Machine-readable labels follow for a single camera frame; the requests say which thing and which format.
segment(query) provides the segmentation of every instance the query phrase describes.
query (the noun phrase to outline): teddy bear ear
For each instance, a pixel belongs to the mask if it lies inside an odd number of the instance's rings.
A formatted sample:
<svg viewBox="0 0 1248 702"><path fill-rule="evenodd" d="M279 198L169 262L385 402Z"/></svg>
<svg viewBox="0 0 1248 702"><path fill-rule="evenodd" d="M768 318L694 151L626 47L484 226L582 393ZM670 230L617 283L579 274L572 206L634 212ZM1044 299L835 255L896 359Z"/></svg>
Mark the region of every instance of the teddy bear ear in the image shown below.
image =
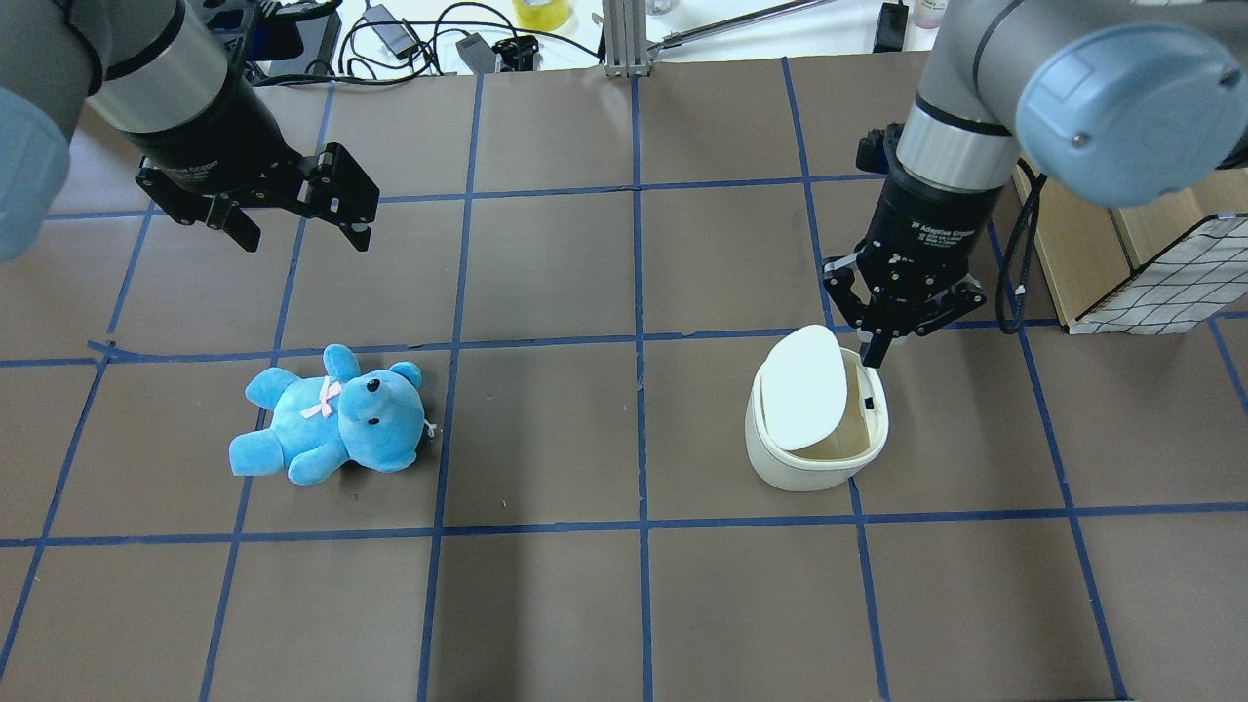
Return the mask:
<svg viewBox="0 0 1248 702"><path fill-rule="evenodd" d="M391 366L391 372L396 372L406 377L407 381L412 383L412 387L421 390L421 368L418 368L416 363L411 361L399 361L398 363Z"/></svg>

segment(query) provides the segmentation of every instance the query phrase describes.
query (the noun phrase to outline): power adapter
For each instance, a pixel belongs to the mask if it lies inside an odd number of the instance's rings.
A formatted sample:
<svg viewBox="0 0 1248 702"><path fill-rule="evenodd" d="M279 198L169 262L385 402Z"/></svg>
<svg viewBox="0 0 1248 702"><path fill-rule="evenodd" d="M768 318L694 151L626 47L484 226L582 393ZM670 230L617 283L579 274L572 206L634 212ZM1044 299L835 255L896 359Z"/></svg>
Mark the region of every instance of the power adapter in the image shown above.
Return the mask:
<svg viewBox="0 0 1248 702"><path fill-rule="evenodd" d="M391 50L391 54L394 54L396 59L406 60L419 49L416 39L408 34L406 26L398 24L398 20L386 9L386 5L378 2L369 6L364 10L363 20L366 24L372 24L372 30L377 32L378 39Z"/></svg>
<svg viewBox="0 0 1248 702"><path fill-rule="evenodd" d="M900 2L885 2L880 5L880 21L875 25L875 47L872 54L885 51L901 51L906 42L906 21L910 19L910 7Z"/></svg>

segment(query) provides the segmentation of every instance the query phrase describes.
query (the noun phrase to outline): teddy bear leg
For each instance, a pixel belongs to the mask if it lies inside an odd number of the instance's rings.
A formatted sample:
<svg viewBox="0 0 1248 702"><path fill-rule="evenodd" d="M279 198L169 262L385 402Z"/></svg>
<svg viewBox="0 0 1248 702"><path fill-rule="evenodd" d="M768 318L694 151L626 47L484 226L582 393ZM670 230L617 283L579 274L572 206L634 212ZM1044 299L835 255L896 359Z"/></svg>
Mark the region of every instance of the teddy bear leg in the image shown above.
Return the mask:
<svg viewBox="0 0 1248 702"><path fill-rule="evenodd" d="M247 388L243 390L243 395L252 403L266 410L272 410L277 407L277 401L282 397L282 392L286 392L286 388L297 380L300 380L300 376L286 368L266 368L258 376L251 378Z"/></svg>
<svg viewBox="0 0 1248 702"><path fill-rule="evenodd" d="M230 470L236 476L267 476L285 467L282 445L271 428L245 433L230 442Z"/></svg>
<svg viewBox="0 0 1248 702"><path fill-rule="evenodd" d="M323 443L296 456L287 475L295 485L314 485L332 476L348 458L342 443Z"/></svg>

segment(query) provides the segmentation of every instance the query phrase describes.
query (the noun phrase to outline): black cable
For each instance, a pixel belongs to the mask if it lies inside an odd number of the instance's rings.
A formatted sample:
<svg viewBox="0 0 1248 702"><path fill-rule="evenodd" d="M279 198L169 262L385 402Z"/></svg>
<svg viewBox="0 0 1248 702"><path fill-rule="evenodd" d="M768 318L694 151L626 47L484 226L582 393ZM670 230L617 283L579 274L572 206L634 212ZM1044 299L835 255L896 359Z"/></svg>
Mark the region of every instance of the black cable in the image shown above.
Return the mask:
<svg viewBox="0 0 1248 702"><path fill-rule="evenodd" d="M399 77L373 80L348 75L286 74L270 76L258 82L253 82L252 85L255 87L263 87L266 85L314 85L318 82L346 82L349 85L399 85L409 80L414 80L419 77L419 75L421 74L407 74Z"/></svg>
<svg viewBox="0 0 1248 702"><path fill-rule="evenodd" d="M442 27L442 20L447 19L447 15L451 14L451 10L454 10L456 7L480 7L482 10L488 10L498 15L507 25L507 27L512 30L513 39L518 39L520 36L520 34L515 31L515 25L512 24L510 17L508 17L503 12L499 12L495 7L490 7L484 2L474 2L473 0L464 0L462 2L452 2L447 5L447 7L442 10L442 12L438 15L438 19L433 21L433 34L438 34L438 29Z"/></svg>
<svg viewBox="0 0 1248 702"><path fill-rule="evenodd" d="M457 2L457 4L452 5L451 7L448 7L447 10L451 10L451 9L453 9L456 6L461 6L461 5L480 5L480 4L479 2ZM495 14L502 15L502 12L497 12L497 10L495 10ZM436 20L436 21L394 20L394 21L369 22L369 21L364 21L361 17L359 20L356 21L356 24L353 24L351 26L349 30L347 30L347 34L342 39L342 45L341 45L341 47L338 50L338 57L337 57L337 66L338 66L337 75L333 75L333 74L331 74L331 75L286 74L286 75L270 76L270 75L266 75L263 71L261 71L260 66L256 66L256 74L261 77L261 80L257 81L257 82L253 82L252 85L255 85L257 87L258 86L266 86L266 85L314 85L314 84L327 84L327 82L344 82L344 84L351 84L351 85L377 85L377 86L398 85L398 84L408 82L408 81L416 79L419 75L423 75L429 69L433 69L436 72L438 72L438 75L442 75L442 69L441 69L441 66L438 64L438 54L437 54L436 42L437 42L438 37L441 37L441 36L443 36L446 34L451 34L451 32L459 32L459 34L462 34L464 36L470 36L470 34L468 31L461 29L462 26L484 26L484 27L492 27L492 29L503 29L503 30L512 31L513 35L518 35L515 26L512 25L512 22L509 20L508 20L508 22L505 25L500 25L498 22L483 22L483 21L449 21L448 22L448 21L444 21L444 15L446 15L446 10L443 11L443 15L441 16L441 19ZM443 24L447 24L447 25L458 25L458 26L448 27L448 29L437 29L437 27L439 27ZM369 29L369 27L374 27L374 26L392 26L392 25L403 25L403 26L406 26L408 29L408 31L412 32L413 37L417 41L418 51L416 51L414 54L412 54L412 57L408 59L408 61L406 64L402 64L402 65L387 64L387 62L379 61L377 59L371 59L368 56L363 56L363 55L361 55L356 50L356 47L354 47L356 32L358 32L362 29ZM436 27L433 37L431 37L429 41L421 40L419 36L416 34L414 26L433 26L433 27ZM559 41L570 44L570 45L575 46L577 49L580 49L585 54L589 54L590 56L593 56L599 62L602 62L602 57L598 55L597 51L590 50L585 45L579 44L578 41L573 40L573 39L568 39L567 36L560 36L558 34L552 34L552 32L548 32L548 31L538 31L538 30L525 30L525 31L529 32L529 34L547 36L547 37L550 37L550 39L557 39ZM349 57L347 56L348 49L351 50L351 54L352 54L352 56L349 56ZM424 65L422 65L419 67L416 67L416 59L417 59L417 56L421 56L421 57L424 59ZM356 61L358 61L359 65L363 65L363 66L368 67L368 72L371 74L371 77L359 77L359 76L356 76L353 74L352 66L354 65ZM403 69L407 69L407 70L409 70L412 72L402 75L402 76L392 77L392 79L381 79L381 77L377 77L377 72L373 70L373 66L384 67L384 69L388 69L388 70L403 70Z"/></svg>
<svg viewBox="0 0 1248 702"><path fill-rule="evenodd" d="M324 59L314 59L312 61L308 61L308 65L303 66L303 72L306 72L306 74L312 72L312 69L316 67L317 64L321 64L321 65L324 66L324 72L326 74L332 74L333 72L333 66L329 64L329 61L326 61Z"/></svg>
<svg viewBox="0 0 1248 702"><path fill-rule="evenodd" d="M371 27L371 26L387 26L387 25L429 26L429 25L433 25L433 24L434 22L428 22L428 21L411 21L411 20L394 20L394 21L383 21L383 22L364 22L364 24L359 24L358 26L352 26L349 30L347 30L347 34L343 36L343 44L346 44L346 41L348 41L351 39L351 35L353 32L359 31L359 30L366 29L366 27ZM463 20L459 20L459 21L442 22L442 24L457 25L457 26L485 26L485 27L492 27L492 29L505 29L505 30L513 29L510 26L500 25L498 22L482 22L482 21L463 21ZM577 49L580 49L585 54L589 54L594 59L598 59L598 52L597 51L594 51L593 49L589 49L588 46L585 46L584 44L580 44L579 41L574 40L574 39L569 39L567 36L562 36L562 35L558 35L558 34L552 34L549 31L538 31L535 29L527 29L524 31L527 34L535 34L538 36L545 36L545 37L549 37L549 39L557 39L559 41L563 41L564 44L570 44L570 45L575 46Z"/></svg>
<svg viewBox="0 0 1248 702"><path fill-rule="evenodd" d="M1031 262L1036 256L1036 229L1040 225L1040 191L1048 182L1045 174L1036 175L1031 166L1020 160L1018 167L1027 176L1031 191L1027 194L1022 207L1018 210L1018 219L1015 220L1013 230L1010 232L1010 241L1006 244L1005 259L1001 261L1001 272L997 275L996 312L997 326L1005 334L1018 334L1026 324L1027 304L1027 277L1031 274ZM1018 270L1018 294L1013 315L1007 315L1010 307L1010 265L1022 242L1022 265Z"/></svg>
<svg viewBox="0 0 1248 702"><path fill-rule="evenodd" d="M347 59L347 75L349 75L349 76L356 75L356 71L351 70L351 62L352 61L359 61L361 64L363 64L363 66L366 69L368 69L368 75L373 80L377 80L377 71L374 71L373 67L368 65L368 59L362 59L359 56L352 56L352 57Z"/></svg>

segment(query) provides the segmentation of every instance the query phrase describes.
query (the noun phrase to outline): blue tape line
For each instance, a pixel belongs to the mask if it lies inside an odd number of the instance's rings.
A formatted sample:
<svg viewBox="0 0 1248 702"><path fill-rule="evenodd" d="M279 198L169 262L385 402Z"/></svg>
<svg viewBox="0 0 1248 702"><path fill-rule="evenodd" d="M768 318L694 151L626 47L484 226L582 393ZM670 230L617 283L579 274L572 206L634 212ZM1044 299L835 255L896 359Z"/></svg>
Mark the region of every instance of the blue tape line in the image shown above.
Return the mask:
<svg viewBox="0 0 1248 702"><path fill-rule="evenodd" d="M110 344L87 341L87 349L99 351L110 363L212 363L222 361L253 361L268 358L272 351L242 351L237 353L136 353Z"/></svg>
<svg viewBox="0 0 1248 702"><path fill-rule="evenodd" d="M589 187L552 187L545 190L497 190L493 192L475 192L477 200L502 200L504 197L550 197L554 195L602 195L607 192L628 192L630 186L602 185Z"/></svg>
<svg viewBox="0 0 1248 702"><path fill-rule="evenodd" d="M238 536L243 543L276 543L288 541L371 541L388 538L428 538L436 533L433 527L404 528L354 528L326 531L275 531L245 532Z"/></svg>
<svg viewBox="0 0 1248 702"><path fill-rule="evenodd" d="M859 518L854 515L794 515L776 517L686 517L650 520L651 530L686 528L741 528L741 527L782 527L782 526L827 526L852 525Z"/></svg>
<svg viewBox="0 0 1248 702"><path fill-rule="evenodd" d="M797 331L796 327L780 329L743 329L738 331L669 331L645 335L646 341L684 341L691 339L758 339L769 336L789 336Z"/></svg>
<svg viewBox="0 0 1248 702"><path fill-rule="evenodd" d="M322 125L321 141L324 141L324 132L328 122ZM884 180L882 175L876 174L832 174L832 175L817 175L810 176L811 182L840 182L850 180ZM474 192L473 197L478 200L494 200L500 197L547 197L550 195L594 195L602 192L622 192L630 190L701 190L701 189L715 189L715 187L751 187L751 186L766 186L766 185L794 185L801 182L800 177L761 177L761 179L739 179L739 180L703 180L703 181L686 181L686 182L640 182L636 180L630 185L604 185L604 186L589 186L589 187L552 187L540 190L498 190L487 192ZM463 192L436 192L436 194L423 194L423 195L387 195L379 197L377 201L379 204L392 204L392 202L446 202L446 201L461 201L464 200L466 195ZM165 214L160 207L152 210L154 215ZM142 217L146 215L145 210L129 210L125 212L80 212L69 215L49 215L46 219L49 221L75 221L75 220L104 220L115 217Z"/></svg>
<svg viewBox="0 0 1248 702"><path fill-rule="evenodd" d="M796 185L800 177L756 177L739 180L703 180L693 182L648 182L638 184L639 190L705 190L715 187L755 187L768 185Z"/></svg>
<svg viewBox="0 0 1248 702"><path fill-rule="evenodd" d="M447 377L447 402L442 413L442 453L438 457L438 496L433 508L433 542L429 545L429 575L424 591L424 625L421 636L421 661L417 672L416 698L423 702L429 695L429 661L433 655L433 615L438 597L438 572L442 562L442 526L447 510L447 481L451 472L451 437L454 428L456 386L459 378L459 341L463 336L464 287L468 284L468 250L472 232L473 186L477 179L477 145L480 137L480 96L485 85L477 75L477 91L472 109L472 135L468 140L468 177L464 184L464 221L459 240L459 281L456 287L456 319L452 332L451 371Z"/></svg>
<svg viewBox="0 0 1248 702"><path fill-rule="evenodd" d="M638 77L629 84L631 92L630 122L633 127L633 317L636 344L636 491L638 491L638 556L641 595L641 695L654 701L654 641L650 608L650 487L646 478L645 437L645 306L643 305L643 239L641 239L641 101Z"/></svg>
<svg viewBox="0 0 1248 702"><path fill-rule="evenodd" d="M217 597L217 613L212 620L212 636L208 638L208 656L203 663L203 677L200 680L200 702L208 702L212 690L212 673L217 668L217 650L221 647L221 630L226 623L226 608L230 606L230 590L233 586L233 571L238 563L238 540L230 540L230 553L226 556L226 572L221 578L221 595Z"/></svg>
<svg viewBox="0 0 1248 702"><path fill-rule="evenodd" d="M282 306L277 310L277 327L273 330L273 353L281 350L282 337L286 336L286 315L291 310L291 294L295 291L295 276L298 274L300 254L303 252L303 235L307 232L307 217L300 217L300 226L295 230L295 247L291 250L291 265L286 271L286 287L282 289Z"/></svg>
<svg viewBox="0 0 1248 702"><path fill-rule="evenodd" d="M811 182L845 182L850 180L884 180L889 176L881 174L839 174L810 176Z"/></svg>
<svg viewBox="0 0 1248 702"><path fill-rule="evenodd" d="M130 264L126 265L126 276L121 279L121 292L117 294L117 302L112 306L112 316L109 317L109 329L106 334L111 335L117 331L117 322L121 321L121 307L126 304L126 295L130 294L130 282L135 279L135 269L139 267L139 252L144 249L144 242L147 241L147 230L152 224L152 214L156 211L156 201L150 200L147 202L147 211L144 214L144 224L139 227L139 237L135 239L135 247L130 254Z"/></svg>
<svg viewBox="0 0 1248 702"><path fill-rule="evenodd" d="M1227 366L1227 375L1231 376L1231 385L1234 386L1236 395L1239 396L1239 406L1243 407L1244 413L1248 415L1248 392L1244 392L1244 383L1239 375L1239 368L1236 367L1236 361L1231 357L1231 349L1227 347L1227 340L1222 337L1222 327L1218 326L1217 320L1209 320L1209 334L1213 335L1213 342L1218 345L1218 353L1222 355L1222 362Z"/></svg>
<svg viewBox="0 0 1248 702"><path fill-rule="evenodd" d="M1181 502L1158 505L1103 505L1096 507L1076 507L1080 517L1126 517L1139 515L1201 515L1222 512L1248 512L1248 501L1243 502ZM649 530L713 530L713 528L768 528L786 526L832 526L854 525L864 521L867 525L916 523L916 522L978 522L1008 520L1053 520L1065 518L1068 512L1063 507L1040 507L1030 510L978 510L953 512L881 512L855 515L792 515L768 517L680 517L650 518ZM524 533L580 533L634 531L641 528L640 520L590 521L590 522L538 522L514 525L483 525L463 527L443 527L446 537L507 536ZM434 536L434 527L402 528L364 528L364 530L322 530L290 532L243 532L237 540L243 543L272 543L282 541L356 541L386 538L423 538ZM47 538L0 538L0 548L30 548L40 543L49 547L82 546L122 546L122 545L168 545L168 543L228 543L236 537L232 533L157 533L121 536L50 536Z"/></svg>
<svg viewBox="0 0 1248 702"><path fill-rule="evenodd" d="M17 606L14 607L12 620L9 622L9 632L5 635L4 648L0 650L0 678L4 678L5 668L9 666L12 643L17 638L17 628L21 626L21 617L26 611L26 602L30 600L30 590L35 585L35 573L39 571L39 563L44 558L47 537L52 533L52 522L56 520L56 510L60 507L61 496L65 493L65 483L70 477L70 467L74 465L79 441L82 440L82 430L86 427L87 416L90 416L91 407L95 405L95 397L100 391L100 382L104 380L104 371L107 367L107 358L101 358L96 363L95 378L91 380L91 388L87 391L86 401L82 403L82 412L74 426L74 435L70 437L69 448L65 451L65 460L61 462L61 472L56 476L56 487L52 490L52 498L47 505L47 512L44 515L44 527L40 531L39 543L35 546L34 555L31 555L30 567L26 570L26 580L22 582L21 595L17 597Z"/></svg>
<svg viewBox="0 0 1248 702"><path fill-rule="evenodd" d="M857 481L850 478L850 502L856 517L859 566L862 570L862 595L866 598L866 625L871 632L871 657L875 660L875 681L880 687L880 700L890 702L889 670L884 660L884 635L880 631L880 610L875 601L875 576L871 573L871 548L866 540L866 520L862 516L862 496Z"/></svg>
<svg viewBox="0 0 1248 702"><path fill-rule="evenodd" d="M463 199L463 192L448 192L443 195L392 195L389 197L378 197L377 202L381 205L392 202L457 202Z"/></svg>
<svg viewBox="0 0 1248 702"><path fill-rule="evenodd" d="M230 543L230 533L154 533L122 536L50 536L46 546L154 546L171 543Z"/></svg>
<svg viewBox="0 0 1248 702"><path fill-rule="evenodd" d="M824 324L835 326L832 321L832 306L824 294L824 247L819 240L819 217L815 215L815 191L810 180L810 159L806 154L806 135L801 130L801 111L797 109L797 92L792 87L792 71L789 67L789 57L780 59L780 67L784 70L784 86L789 94L789 112L792 115L792 131L797 137L797 161L801 164L801 190L806 197L806 227L810 232L810 250L815 256L815 287L819 292L819 304L824 310Z"/></svg>
<svg viewBox="0 0 1248 702"><path fill-rule="evenodd" d="M864 515L862 518L869 525L895 525L915 522L985 522L1000 520L1051 520L1065 518L1067 511L1063 507L1033 508L1033 510L977 510L967 512L894 512L880 515Z"/></svg>
<svg viewBox="0 0 1248 702"><path fill-rule="evenodd" d="M443 527L444 537L514 536L522 533L583 533L590 531L634 531L638 521L612 522L540 522L524 525L485 525L469 527Z"/></svg>
<svg viewBox="0 0 1248 702"><path fill-rule="evenodd" d="M1203 515L1214 512L1248 512L1248 502L1188 502L1179 505L1122 505L1076 507L1081 517L1126 517L1132 515Z"/></svg>
<svg viewBox="0 0 1248 702"><path fill-rule="evenodd" d="M333 111L333 85L326 91L324 109L321 112L321 129L317 132L317 144L324 144L326 134L329 130L329 115ZM286 314L291 305L291 292L295 290L295 275L300 265L300 254L303 249L303 234L307 231L307 219L301 217L298 230L295 232L295 246L291 249L291 261L286 270L286 285L282 289L282 304L277 312L277 324L273 330L273 347L270 350L270 366L277 365L277 351L282 346L282 336L286 334ZM260 408L256 413L256 430L265 426L267 411ZM235 526L231 533L230 553L226 556L226 571L221 578L221 596L217 600L217 613L212 623L212 636L208 640L208 655L203 663L203 678L200 681L200 702L208 702L208 693L212 690L212 675L217 665L217 650L221 645L221 631L225 627L226 610L230 607L230 592L233 587L235 567L238 563L238 546L242 542L243 525L247 520L247 503L251 501L251 477L245 477L242 488L238 492L238 510L235 512Z"/></svg>
<svg viewBox="0 0 1248 702"><path fill-rule="evenodd" d="M362 353L409 353L414 351L449 351L452 344L376 344L372 346L352 346L356 355ZM282 349L277 352L278 358L297 358L303 356L321 356L323 347L305 346L300 349Z"/></svg>
<svg viewBox="0 0 1248 702"><path fill-rule="evenodd" d="M1101 595L1097 590L1096 576L1092 572L1092 561L1088 557L1087 543L1083 541L1083 528L1080 526L1080 517L1075 508L1075 497L1071 493L1071 485L1066 476L1066 465L1062 461L1061 450L1057 446L1057 432L1053 430L1053 421L1048 412L1048 402L1045 400L1045 390L1040 381L1040 372L1036 368L1036 358L1032 356L1031 342L1027 340L1027 329L1018 331L1018 344L1022 347L1023 360L1027 363L1027 376L1031 378L1032 392L1036 395L1036 407L1040 411L1040 420L1045 427L1045 441L1048 443L1048 452L1053 460L1053 471L1057 473L1057 485L1062 492L1062 502L1066 505L1067 518L1071 525L1071 536L1075 540L1075 551L1080 558L1080 570L1083 572L1083 582L1088 592L1088 603L1092 607L1092 617L1096 620L1097 633L1101 637L1101 648L1104 652L1106 666L1109 670L1109 680L1113 682L1113 692L1118 700L1127 698L1127 687L1122 680L1122 671L1118 668L1118 656L1113 650L1113 640L1109 636L1109 626L1101 607Z"/></svg>
<svg viewBox="0 0 1248 702"><path fill-rule="evenodd" d="M631 344L631 335L615 336L559 336L550 339L512 339L503 341L462 341L458 347L469 349L528 349L530 346L579 346L585 344Z"/></svg>
<svg viewBox="0 0 1248 702"><path fill-rule="evenodd" d="M50 222L71 222L77 220L115 220L119 217L142 217L147 210L125 210L121 212L76 212L71 215L47 215L44 220Z"/></svg>
<svg viewBox="0 0 1248 702"><path fill-rule="evenodd" d="M95 358L12 358L0 361L0 368L42 368L49 366L94 366Z"/></svg>

